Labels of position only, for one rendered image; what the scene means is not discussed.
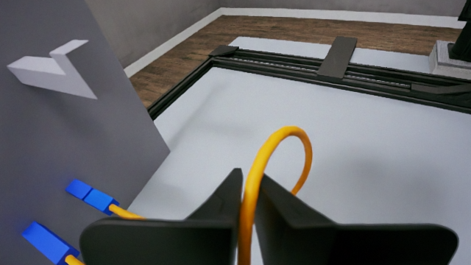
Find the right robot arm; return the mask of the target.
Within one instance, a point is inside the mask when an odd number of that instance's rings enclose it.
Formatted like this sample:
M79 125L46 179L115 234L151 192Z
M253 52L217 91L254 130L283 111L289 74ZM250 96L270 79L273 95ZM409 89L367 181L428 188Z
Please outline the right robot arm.
M447 45L449 58L471 62L471 0L467 0L457 21L466 21L458 39Z

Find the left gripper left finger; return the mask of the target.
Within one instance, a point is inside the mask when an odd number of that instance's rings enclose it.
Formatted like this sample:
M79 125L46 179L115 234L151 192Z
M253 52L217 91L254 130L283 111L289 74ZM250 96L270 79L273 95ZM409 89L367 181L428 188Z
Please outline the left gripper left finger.
M235 265L244 176L233 168L184 220L107 217L79 237L84 265Z

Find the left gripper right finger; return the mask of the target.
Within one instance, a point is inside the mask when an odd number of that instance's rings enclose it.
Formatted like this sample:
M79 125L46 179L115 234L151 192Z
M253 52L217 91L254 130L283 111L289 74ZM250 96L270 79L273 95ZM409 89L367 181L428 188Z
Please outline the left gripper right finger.
M449 265L458 234L443 225L341 224L263 173L255 206L263 265L347 265L443 261Z

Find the yellow patch cord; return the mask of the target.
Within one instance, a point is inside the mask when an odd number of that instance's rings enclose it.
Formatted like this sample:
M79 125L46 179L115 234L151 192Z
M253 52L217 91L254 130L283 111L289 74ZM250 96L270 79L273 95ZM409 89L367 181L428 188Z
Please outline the yellow patch cord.
M310 138L308 137L307 133L298 126L292 125L281 127L279 130L272 133L265 141L263 146L258 150L258 153L247 175L239 217L237 265L251 265L252 232L255 206L258 198L261 178L271 155L276 150L280 142L289 136L298 137L301 140L305 150L305 163L302 174L295 187L293 187L291 190L291 193L294 194L294 196L296 196L308 178L313 160L313 150ZM145 218L118 207L120 205L119 202L96 189L92 190L92 192L87 195L84 201L101 212L107 214L108 216L111 216L114 212L123 217Z

